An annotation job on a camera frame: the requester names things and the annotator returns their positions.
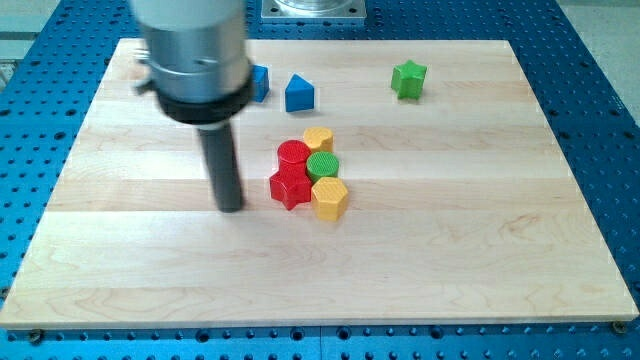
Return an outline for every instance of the wooden board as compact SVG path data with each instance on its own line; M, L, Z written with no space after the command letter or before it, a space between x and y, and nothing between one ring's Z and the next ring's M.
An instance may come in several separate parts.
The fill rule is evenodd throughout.
M247 209L215 210L194 130L112 58L0 315L21 328L630 320L638 314L507 42L249 41L271 93L233 120ZM430 66L398 101L394 65ZM293 72L317 109L283 111ZM269 198L283 140L328 126L337 223Z

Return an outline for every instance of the blue block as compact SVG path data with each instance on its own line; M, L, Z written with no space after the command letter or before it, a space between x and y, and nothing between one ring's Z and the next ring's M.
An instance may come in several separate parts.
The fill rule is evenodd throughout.
M313 85L294 74L284 92L287 112L313 109L314 96Z
M263 102L269 92L269 69L253 65L253 101Z

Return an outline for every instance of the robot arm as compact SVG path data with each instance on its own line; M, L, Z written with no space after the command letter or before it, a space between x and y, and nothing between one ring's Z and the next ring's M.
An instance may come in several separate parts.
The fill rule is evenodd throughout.
M129 1L147 43L147 88L165 114L198 127L218 208L241 209L229 118L253 96L244 1Z

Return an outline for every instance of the green star block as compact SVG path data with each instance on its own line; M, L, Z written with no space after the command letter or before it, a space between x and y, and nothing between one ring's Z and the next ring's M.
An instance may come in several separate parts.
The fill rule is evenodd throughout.
M426 66L408 60L393 68L391 88L398 93L398 99L419 99L425 75L427 75Z

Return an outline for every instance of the toy block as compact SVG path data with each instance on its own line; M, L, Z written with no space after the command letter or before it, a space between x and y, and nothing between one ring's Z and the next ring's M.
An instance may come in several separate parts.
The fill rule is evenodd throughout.
M269 178L271 198L281 201L287 210L311 201L311 180L305 173L279 170Z
M294 74L284 92L285 108L287 112L313 109L314 97L313 85Z
M338 176L339 167L338 158L329 152L320 151L307 159L307 175L314 184L320 178Z
M422 94L427 67L408 60L393 68L391 88L398 93L398 99L419 99Z
M311 150L311 153L319 151L333 152L333 132L326 127L310 127L304 131L302 140Z
M269 69L253 65L253 101L263 102L269 92Z
M348 203L349 191L338 178L323 177L311 188L311 207L321 220L338 221Z
M299 140L287 140L278 147L278 168L284 171L294 171L304 174L307 159L311 155L309 147Z

